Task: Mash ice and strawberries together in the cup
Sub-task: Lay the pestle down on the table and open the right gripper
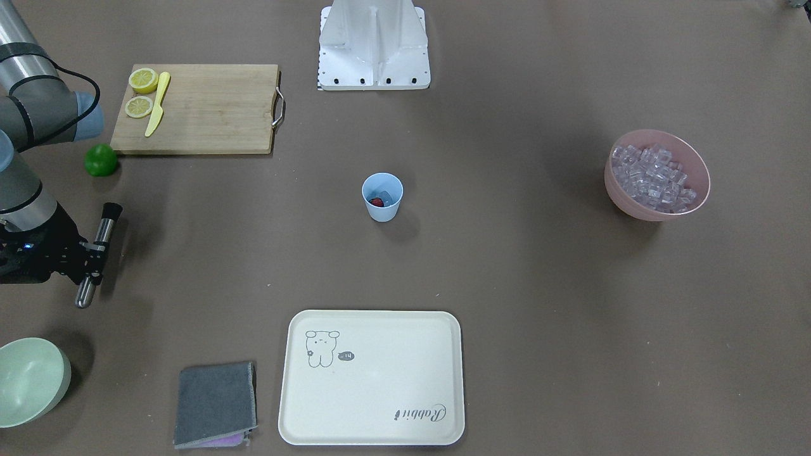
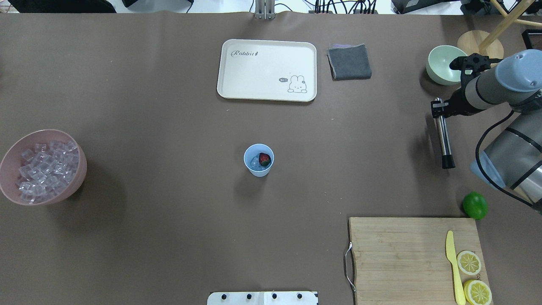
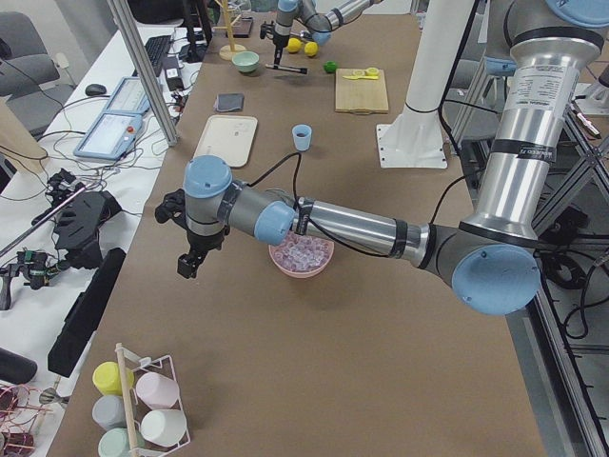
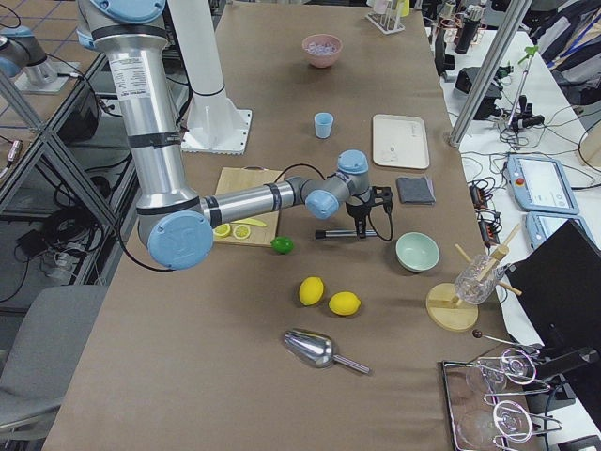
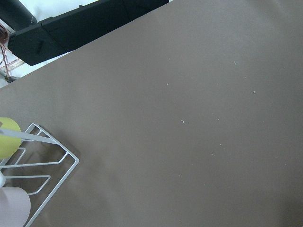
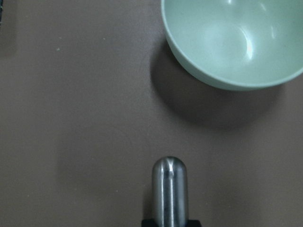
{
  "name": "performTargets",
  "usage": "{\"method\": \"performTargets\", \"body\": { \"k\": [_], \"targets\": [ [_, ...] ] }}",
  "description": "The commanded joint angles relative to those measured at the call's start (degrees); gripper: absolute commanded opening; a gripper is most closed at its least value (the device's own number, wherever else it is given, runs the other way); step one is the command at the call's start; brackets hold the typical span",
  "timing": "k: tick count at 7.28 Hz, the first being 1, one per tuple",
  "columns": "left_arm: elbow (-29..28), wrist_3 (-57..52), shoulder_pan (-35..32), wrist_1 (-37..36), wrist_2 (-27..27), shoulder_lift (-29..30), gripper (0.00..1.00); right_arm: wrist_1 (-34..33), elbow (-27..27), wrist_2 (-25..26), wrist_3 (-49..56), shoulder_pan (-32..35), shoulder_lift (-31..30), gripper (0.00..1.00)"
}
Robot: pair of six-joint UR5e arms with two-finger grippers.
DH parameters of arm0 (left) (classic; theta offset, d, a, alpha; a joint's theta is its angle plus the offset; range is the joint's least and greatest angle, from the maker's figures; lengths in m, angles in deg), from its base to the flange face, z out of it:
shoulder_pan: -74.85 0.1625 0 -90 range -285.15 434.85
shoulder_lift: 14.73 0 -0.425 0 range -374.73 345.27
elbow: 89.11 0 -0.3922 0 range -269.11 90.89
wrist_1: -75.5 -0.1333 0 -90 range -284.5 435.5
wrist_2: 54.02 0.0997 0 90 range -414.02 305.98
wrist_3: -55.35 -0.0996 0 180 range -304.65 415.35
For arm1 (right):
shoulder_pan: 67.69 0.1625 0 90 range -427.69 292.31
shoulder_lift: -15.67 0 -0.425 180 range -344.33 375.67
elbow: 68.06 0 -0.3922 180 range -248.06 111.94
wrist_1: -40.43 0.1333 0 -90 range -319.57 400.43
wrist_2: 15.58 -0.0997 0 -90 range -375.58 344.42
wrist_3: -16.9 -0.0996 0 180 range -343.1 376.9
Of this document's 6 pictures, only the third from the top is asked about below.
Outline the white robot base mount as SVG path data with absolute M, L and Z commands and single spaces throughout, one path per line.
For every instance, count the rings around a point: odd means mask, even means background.
M 439 110 L 473 0 L 434 0 L 422 28 L 403 111 L 379 124 L 377 147 L 384 169 L 445 169 Z

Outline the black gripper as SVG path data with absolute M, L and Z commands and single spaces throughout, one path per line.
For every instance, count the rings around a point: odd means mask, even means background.
M 272 40 L 275 50 L 273 56 L 273 67 L 281 65 L 284 48 L 288 43 L 288 28 L 275 21 L 263 22 L 260 27 L 260 38 Z
M 199 266 L 208 252 L 221 249 L 230 228 L 218 222 L 199 224 L 191 221 L 186 213 L 186 197 L 182 189 L 167 193 L 155 211 L 154 217 L 160 224 L 171 220 L 187 233 L 188 253 L 182 254 L 177 261 L 177 272 L 187 279 L 197 277 Z

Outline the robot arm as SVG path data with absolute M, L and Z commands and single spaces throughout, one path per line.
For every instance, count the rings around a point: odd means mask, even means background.
M 329 40 L 332 31 L 357 20 L 364 10 L 377 4 L 380 4 L 380 1 L 352 0 L 346 1 L 327 13 L 320 13 L 316 10 L 314 1 L 279 1 L 275 20 L 269 23 L 263 22 L 261 25 L 260 37 L 271 39 L 275 46 L 273 63 L 265 66 L 271 70 L 307 74 L 305 68 L 281 65 L 283 51 L 288 45 L 293 23 L 301 23 L 313 41 L 322 45 Z
M 232 229 L 271 246 L 289 233 L 319 235 L 363 253 L 403 259 L 441 278 L 467 306 L 504 315 L 540 288 L 532 221 L 557 156 L 581 70 L 602 50 L 604 1 L 500 1 L 491 8 L 487 54 L 515 65 L 474 212 L 455 228 L 343 208 L 233 177 L 214 155 L 187 164 L 183 186 L 156 208 L 187 234 L 178 272 L 196 275 Z

